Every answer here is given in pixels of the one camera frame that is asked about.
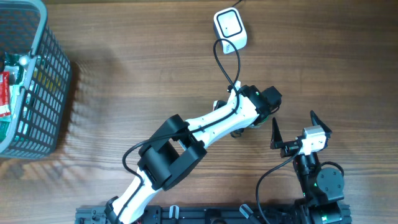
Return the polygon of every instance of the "wooden table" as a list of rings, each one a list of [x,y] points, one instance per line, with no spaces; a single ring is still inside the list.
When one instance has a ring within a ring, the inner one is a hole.
[[[121,158],[170,116],[209,113],[227,99],[212,53],[213,15],[230,2],[53,5],[49,26],[73,63],[59,146],[40,161],[0,160],[0,223],[73,223],[75,209],[121,195],[133,176]],[[240,80],[283,94],[275,114],[284,139],[310,126],[333,130],[321,161],[345,169],[354,223],[398,219],[398,7],[372,1],[247,1]],[[221,55],[227,72],[236,57]],[[258,178],[281,163],[271,122],[208,149],[156,205],[254,203]],[[139,156],[129,163],[135,167]],[[302,197],[289,164],[261,186],[263,202]]]

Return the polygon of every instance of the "white camera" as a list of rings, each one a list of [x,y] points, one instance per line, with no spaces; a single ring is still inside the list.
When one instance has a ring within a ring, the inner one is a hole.
[[[243,48],[248,42],[248,35],[243,26],[239,12],[234,7],[224,9],[214,15],[214,32],[217,39],[231,41],[236,49]],[[227,41],[221,41],[224,54],[234,52],[234,48]]]

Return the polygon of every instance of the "red package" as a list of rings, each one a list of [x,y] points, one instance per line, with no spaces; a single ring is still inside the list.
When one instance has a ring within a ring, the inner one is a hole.
[[[0,118],[11,115],[9,72],[0,73]]]

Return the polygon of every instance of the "mesh basket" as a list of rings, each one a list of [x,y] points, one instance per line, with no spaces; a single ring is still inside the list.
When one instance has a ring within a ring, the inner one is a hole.
[[[72,71],[41,1],[0,0],[0,72],[6,54],[28,55],[30,61],[0,157],[44,157],[57,144]]]

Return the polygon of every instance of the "cable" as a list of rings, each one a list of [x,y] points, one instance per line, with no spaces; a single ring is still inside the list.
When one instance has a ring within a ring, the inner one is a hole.
[[[322,167],[323,167],[324,165],[331,165],[331,166],[336,167],[338,170],[340,170],[341,175],[344,176],[344,169],[343,169],[339,164],[337,164],[337,163],[335,163],[335,162],[331,162],[331,161],[322,162],[322,163],[318,166],[318,171],[319,171],[320,169],[322,169]]]
[[[276,109],[274,109],[274,110],[270,113],[270,115],[271,115],[271,114],[274,114],[274,113],[276,113],[276,112],[278,112],[278,111],[279,111],[279,108],[280,108],[280,106],[278,106]]]
[[[264,214],[264,212],[262,211],[261,205],[260,205],[260,199],[259,199],[259,187],[261,184],[261,181],[268,176],[270,173],[274,172],[275,170],[283,167],[284,165],[288,164],[290,161],[292,161],[298,154],[299,154],[300,150],[297,150],[297,152],[290,157],[289,159],[287,159],[285,162],[275,166],[274,168],[270,169],[269,171],[267,171],[264,175],[262,175],[259,179],[259,181],[257,182],[257,186],[256,186],[256,200],[257,200],[257,206],[259,207],[260,213],[262,218],[266,221],[267,224],[270,224],[268,219],[266,218],[266,215]]]
[[[220,60],[218,60],[217,52],[216,52],[216,46],[217,46],[218,42],[220,42],[220,41],[227,41],[229,44],[232,45],[232,47],[234,48],[234,50],[236,52],[236,56],[238,58],[238,71],[236,73],[236,77],[235,77],[235,81],[234,82],[232,82],[231,78],[229,77],[229,75],[226,73],[224,67],[222,66]],[[142,142],[136,144],[135,146],[133,146],[129,150],[127,150],[124,153],[123,158],[122,158],[123,167],[128,172],[130,172],[133,175],[135,175],[136,177],[138,177],[140,179],[140,184],[139,184],[138,188],[134,191],[134,193],[129,197],[127,202],[123,205],[122,209],[120,210],[119,214],[116,217],[116,220],[119,220],[119,217],[121,216],[121,214],[124,211],[124,209],[127,207],[127,204],[132,200],[132,198],[135,196],[135,194],[137,194],[139,189],[144,185],[144,179],[141,177],[141,175],[139,175],[137,172],[132,170],[127,165],[127,162],[126,162],[127,156],[130,155],[130,153],[132,151],[134,151],[138,147],[141,147],[141,146],[143,146],[145,144],[149,144],[149,143],[154,142],[154,141],[159,141],[161,139],[170,139],[170,138],[174,138],[174,137],[182,137],[182,136],[186,136],[186,135],[189,135],[189,134],[197,133],[199,131],[204,131],[206,128],[209,128],[209,127],[211,127],[211,126],[213,126],[213,125],[215,125],[217,123],[220,123],[220,122],[224,121],[225,119],[229,118],[230,116],[232,116],[232,114],[235,114],[236,111],[238,110],[240,101],[239,101],[239,92],[238,92],[238,90],[235,87],[235,83],[238,80],[239,74],[241,72],[241,58],[239,56],[239,52],[238,52],[237,48],[235,47],[235,45],[231,41],[229,41],[227,39],[218,39],[218,40],[216,40],[216,42],[213,45],[213,53],[214,53],[214,58],[216,59],[216,62],[218,64],[218,66],[220,67],[221,71],[224,73],[226,79],[229,81],[229,84],[232,86],[232,89],[235,91],[235,95],[236,95],[236,106],[235,106],[235,108],[229,114],[227,114],[226,116],[224,116],[224,117],[222,117],[222,118],[220,118],[220,119],[218,119],[218,120],[216,120],[216,121],[214,121],[212,123],[206,124],[203,127],[200,127],[198,129],[194,129],[192,131],[186,131],[184,133],[166,134],[166,135],[159,136],[159,137],[156,137],[156,138],[150,138],[150,139],[147,139],[145,141],[142,141]]]
[[[237,3],[233,4],[232,7],[235,7],[237,4],[241,3],[243,0],[239,0]]]

